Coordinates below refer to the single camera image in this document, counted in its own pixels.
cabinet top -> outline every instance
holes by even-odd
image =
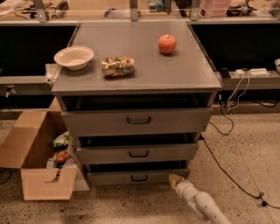
[[[168,33],[176,37],[177,47],[172,54],[164,55],[158,50],[158,40]],[[72,46],[91,48],[94,58],[80,71],[63,68],[52,88],[55,95],[221,89],[184,21],[83,23]],[[134,58],[136,71],[121,78],[105,78],[102,59],[117,56]]]

red apple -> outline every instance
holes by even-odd
[[[158,48],[161,53],[170,54],[176,48],[177,40],[171,34],[165,34],[158,40]]]

gray cabinet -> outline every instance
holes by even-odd
[[[169,56],[156,46],[166,32],[178,41]],[[169,173],[187,177],[221,85],[186,23],[85,23],[73,44],[97,55],[83,70],[62,69],[52,92],[90,182],[167,182]],[[100,62],[116,54],[133,57],[136,71],[106,79]]]

open cardboard box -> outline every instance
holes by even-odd
[[[89,190],[75,162],[58,177],[59,169],[46,169],[58,136],[51,113],[24,111],[0,147],[0,167],[20,169],[24,200],[70,200],[74,190]]]

drawer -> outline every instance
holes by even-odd
[[[178,163],[179,161],[173,161],[166,167],[166,162],[156,163],[156,165],[149,165],[147,163],[148,165],[144,167],[144,164],[134,164],[134,167],[130,167],[130,165],[120,167],[119,164],[116,164],[109,168],[104,165],[105,168],[101,168],[100,171],[89,172],[87,177],[93,186],[167,183],[171,173],[187,179],[190,173],[189,169],[181,167]]]
[[[198,149],[187,134],[82,137],[77,155],[84,165],[191,160]]]
[[[63,112],[73,137],[201,132],[210,108]]]

